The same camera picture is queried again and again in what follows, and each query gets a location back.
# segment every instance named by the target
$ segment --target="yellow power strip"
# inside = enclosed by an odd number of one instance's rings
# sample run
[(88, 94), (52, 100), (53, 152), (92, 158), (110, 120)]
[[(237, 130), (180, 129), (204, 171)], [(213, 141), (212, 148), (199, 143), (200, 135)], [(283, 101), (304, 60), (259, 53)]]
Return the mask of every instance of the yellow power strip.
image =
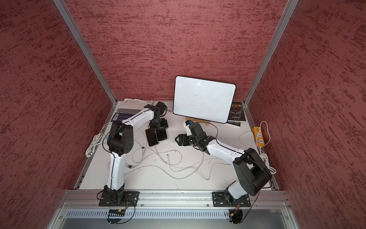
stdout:
[(255, 126), (253, 127), (253, 132), (254, 132), (254, 140), (257, 139), (257, 146), (258, 147), (263, 147), (264, 146), (264, 139), (263, 139), (263, 135), (262, 135), (262, 131), (259, 131), (259, 127)]

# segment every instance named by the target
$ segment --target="aluminum frame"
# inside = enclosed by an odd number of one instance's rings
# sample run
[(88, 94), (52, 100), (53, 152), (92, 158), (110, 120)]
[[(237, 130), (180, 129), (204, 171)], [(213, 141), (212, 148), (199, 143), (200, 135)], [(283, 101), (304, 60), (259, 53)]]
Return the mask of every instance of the aluminum frame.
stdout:
[(88, 45), (86, 44), (83, 36), (80, 33), (79, 28), (77, 27), (74, 19), (72, 18), (65, 2), (63, 0), (53, 0), (55, 3), (57, 9), (59, 10), (61, 16), (65, 20), (65, 23), (67, 24), (68, 28), (70, 29), (71, 33), (73, 34), (75, 40), (79, 44), (81, 50), (83, 51), (86, 59), (88, 60), (90, 66), (94, 70), (95, 74), (97, 75), (100, 83), (102, 84), (105, 92), (108, 94), (109, 99), (112, 101), (113, 104), (117, 103), (116, 96), (114, 95), (112, 89), (109, 87), (108, 82), (103, 76), (102, 71), (100, 70), (97, 61), (94, 59), (93, 54), (91, 53)]
[[(58, 208), (95, 208), (115, 209), (116, 207), (100, 207), (95, 189), (65, 190)], [(222, 190), (126, 190), (139, 191), (136, 209), (231, 209), (232, 207), (214, 207), (212, 192)], [(249, 196), (251, 203), (257, 196)], [(285, 191), (261, 191), (254, 203), (256, 209), (291, 209)]]
[(276, 30), (274, 31), (272, 39), (268, 45), (267, 51), (264, 54), (261, 65), (259, 66), (259, 69), (258, 69), (257, 73), (255, 74), (254, 80), (253, 80), (252, 84), (250, 85), (249, 91), (248, 91), (247, 95), (245, 96), (244, 103), (246, 105), (249, 104), (249, 101), (250, 101), (251, 97), (253, 96), (254, 91), (257, 88), (259, 81), (262, 78), (262, 75), (269, 63), (269, 60), (271, 59), (274, 51), (276, 50), (277, 44), (281, 39), (281, 36), (288, 24), (288, 21), (291, 18), (292, 13), (294, 12), (294, 9), (295, 9), (298, 1), (299, 0), (288, 0), (287, 4), (285, 6), (285, 9), (282, 13), (282, 16), (280, 18), (280, 21), (278, 22), (278, 25), (276, 27)]

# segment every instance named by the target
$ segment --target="red textured wall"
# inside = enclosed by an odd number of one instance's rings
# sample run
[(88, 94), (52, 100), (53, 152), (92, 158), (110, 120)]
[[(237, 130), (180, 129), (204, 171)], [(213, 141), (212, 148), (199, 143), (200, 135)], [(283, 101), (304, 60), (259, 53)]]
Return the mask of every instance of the red textured wall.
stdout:
[(0, 20), (0, 228), (46, 228), (111, 102), (52, 0)]
[(178, 75), (243, 100), (287, 0), (65, 0), (117, 99), (173, 99)]
[(250, 101), (301, 229), (366, 228), (366, 8), (301, 0)]

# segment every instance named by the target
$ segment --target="power cord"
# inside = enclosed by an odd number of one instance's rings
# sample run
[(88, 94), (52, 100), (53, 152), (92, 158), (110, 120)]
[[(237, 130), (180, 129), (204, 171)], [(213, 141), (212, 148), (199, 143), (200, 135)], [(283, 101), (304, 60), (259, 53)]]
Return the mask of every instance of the power cord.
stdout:
[(102, 127), (102, 129), (99, 131), (99, 133), (93, 137), (92, 142), (89, 144), (89, 147), (85, 152), (85, 156), (87, 158), (91, 157), (94, 154), (94, 152), (95, 152), (98, 145), (103, 144), (103, 143), (106, 142), (104, 140), (101, 142), (101, 140), (104, 138), (104, 136), (106, 136), (106, 134), (103, 133), (103, 129), (106, 128), (109, 124), (111, 124), (111, 123), (105, 124)]

